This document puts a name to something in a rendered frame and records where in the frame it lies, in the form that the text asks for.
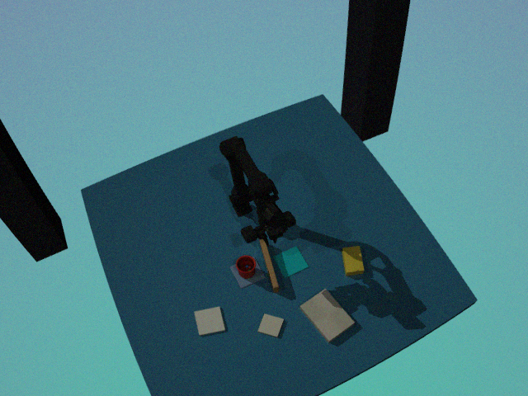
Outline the tan rectangular block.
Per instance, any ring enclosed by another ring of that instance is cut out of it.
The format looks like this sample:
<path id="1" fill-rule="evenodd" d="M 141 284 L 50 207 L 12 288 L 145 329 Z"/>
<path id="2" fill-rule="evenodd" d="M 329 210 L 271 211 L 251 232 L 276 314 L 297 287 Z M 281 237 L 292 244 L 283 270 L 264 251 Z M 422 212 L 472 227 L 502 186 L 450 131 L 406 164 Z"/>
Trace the tan rectangular block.
<path id="1" fill-rule="evenodd" d="M 355 322 L 326 289 L 299 306 L 309 321 L 331 342 Z"/>

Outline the tan wooden flat bar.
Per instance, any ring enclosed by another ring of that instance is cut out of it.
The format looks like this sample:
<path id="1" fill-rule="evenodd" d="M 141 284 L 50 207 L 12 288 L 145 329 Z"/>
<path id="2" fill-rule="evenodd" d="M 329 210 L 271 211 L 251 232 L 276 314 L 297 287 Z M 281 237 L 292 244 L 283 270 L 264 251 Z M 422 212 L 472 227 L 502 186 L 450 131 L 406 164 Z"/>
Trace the tan wooden flat bar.
<path id="1" fill-rule="evenodd" d="M 267 268 L 269 277 L 271 279 L 271 285 L 272 285 L 272 288 L 274 290 L 274 293 L 280 292 L 280 287 L 279 287 L 279 284 L 278 284 L 278 281 L 277 281 L 277 278 L 276 278 L 276 273 L 274 271 L 274 268 L 273 268 L 273 265 L 272 265 L 272 262 L 271 262 L 270 253 L 269 253 L 267 245 L 266 245 L 266 243 L 264 242 L 263 239 L 260 240 L 260 246 L 261 246 L 262 253 L 263 253 L 263 256 L 264 256 L 264 259 L 265 259 L 266 268 Z"/>

